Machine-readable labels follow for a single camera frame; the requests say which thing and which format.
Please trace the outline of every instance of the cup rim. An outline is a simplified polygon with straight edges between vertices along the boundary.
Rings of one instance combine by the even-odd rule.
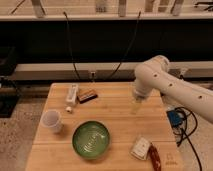
[[[44,114],[46,114],[47,112],[50,112],[50,111],[54,111],[56,113],[58,113],[58,120],[56,123],[54,123],[53,125],[50,125],[50,126],[47,126],[43,123],[43,117],[44,117]],[[58,111],[58,110],[55,110],[55,109],[48,109],[48,110],[45,110],[43,113],[42,113],[42,116],[41,116],[41,124],[42,126],[46,127],[46,128],[52,128],[52,127],[55,127],[59,122],[61,121],[61,113]]]

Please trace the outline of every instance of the green plate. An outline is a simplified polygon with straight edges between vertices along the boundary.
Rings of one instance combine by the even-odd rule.
[[[73,148],[84,159],[97,159],[107,149],[110,135],[100,122],[88,121],[80,125],[72,138]]]

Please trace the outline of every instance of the white cup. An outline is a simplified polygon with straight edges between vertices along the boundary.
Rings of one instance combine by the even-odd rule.
[[[59,133],[62,128],[60,112],[57,110],[45,111],[41,116],[41,124],[53,133]]]

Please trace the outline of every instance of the wooden tabletop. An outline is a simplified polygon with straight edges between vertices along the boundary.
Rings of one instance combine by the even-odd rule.
[[[139,134],[158,149],[162,170],[183,169],[174,135],[158,91],[142,103],[132,97],[133,83],[79,83],[80,92],[94,89],[98,98],[65,109],[71,83],[54,83],[44,111],[57,109],[64,124],[60,134],[38,126],[26,171],[144,171],[153,170],[150,157],[141,161],[130,154]],[[72,135],[83,122],[96,120],[110,132],[111,143],[99,160],[86,161],[72,147]]]

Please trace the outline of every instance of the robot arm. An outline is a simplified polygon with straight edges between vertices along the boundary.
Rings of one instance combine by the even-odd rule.
[[[146,99],[153,88],[213,123],[213,92],[168,74],[169,60],[156,56],[135,68],[135,98]]]

